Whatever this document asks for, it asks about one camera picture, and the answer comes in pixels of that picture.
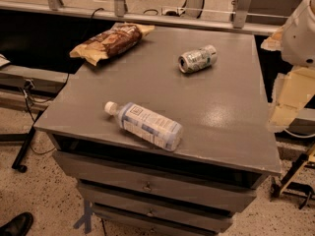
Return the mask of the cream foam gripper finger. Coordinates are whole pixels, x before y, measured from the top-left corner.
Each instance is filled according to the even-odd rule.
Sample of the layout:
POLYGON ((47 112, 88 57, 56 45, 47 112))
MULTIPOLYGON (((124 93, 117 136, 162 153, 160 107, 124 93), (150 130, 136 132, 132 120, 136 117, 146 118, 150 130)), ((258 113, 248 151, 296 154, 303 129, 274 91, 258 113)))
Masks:
POLYGON ((269 125, 288 127, 314 95, 314 68, 294 66, 286 75, 278 73, 273 85, 269 125))

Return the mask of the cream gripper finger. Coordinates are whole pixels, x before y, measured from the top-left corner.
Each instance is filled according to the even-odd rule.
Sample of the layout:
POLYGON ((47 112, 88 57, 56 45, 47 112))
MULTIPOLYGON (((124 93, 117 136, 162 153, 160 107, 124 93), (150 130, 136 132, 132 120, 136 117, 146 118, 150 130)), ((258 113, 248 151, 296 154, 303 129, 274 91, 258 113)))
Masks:
POLYGON ((261 48, 267 51, 281 51, 284 28, 279 27, 273 34, 266 38, 261 48))

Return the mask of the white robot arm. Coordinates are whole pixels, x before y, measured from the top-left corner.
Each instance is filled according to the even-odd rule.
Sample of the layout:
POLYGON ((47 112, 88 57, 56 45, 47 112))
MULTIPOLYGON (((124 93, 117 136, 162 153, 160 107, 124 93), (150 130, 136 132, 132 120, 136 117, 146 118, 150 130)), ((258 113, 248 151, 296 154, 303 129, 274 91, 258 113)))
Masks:
POLYGON ((286 75, 278 74, 273 85, 268 127, 281 132, 315 95, 315 0, 302 0, 261 48, 279 51, 292 66, 286 75))

